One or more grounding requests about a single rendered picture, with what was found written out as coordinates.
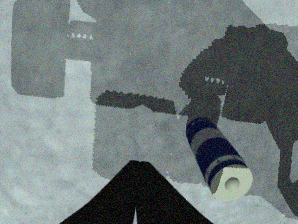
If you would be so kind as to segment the blue and grey cylindrical battery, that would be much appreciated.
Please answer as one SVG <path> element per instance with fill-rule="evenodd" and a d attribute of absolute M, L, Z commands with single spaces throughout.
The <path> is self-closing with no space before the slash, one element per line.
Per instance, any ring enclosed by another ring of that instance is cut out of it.
<path fill-rule="evenodd" d="M 249 192 L 253 184 L 250 169 L 212 120 L 208 117 L 190 120 L 185 135 L 214 197 L 234 201 Z"/>

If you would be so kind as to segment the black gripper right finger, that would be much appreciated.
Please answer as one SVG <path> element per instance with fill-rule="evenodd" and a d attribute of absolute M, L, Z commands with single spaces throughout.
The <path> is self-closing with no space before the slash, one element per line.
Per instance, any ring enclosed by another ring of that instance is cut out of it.
<path fill-rule="evenodd" d="M 137 224 L 213 224 L 190 205 L 148 161 L 140 163 L 136 202 Z"/>

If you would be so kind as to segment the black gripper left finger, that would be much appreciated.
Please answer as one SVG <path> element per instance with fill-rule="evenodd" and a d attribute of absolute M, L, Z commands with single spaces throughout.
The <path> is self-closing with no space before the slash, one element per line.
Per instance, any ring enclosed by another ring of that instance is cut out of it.
<path fill-rule="evenodd" d="M 133 224 L 140 176 L 140 161 L 130 160 L 97 196 L 60 224 Z"/>

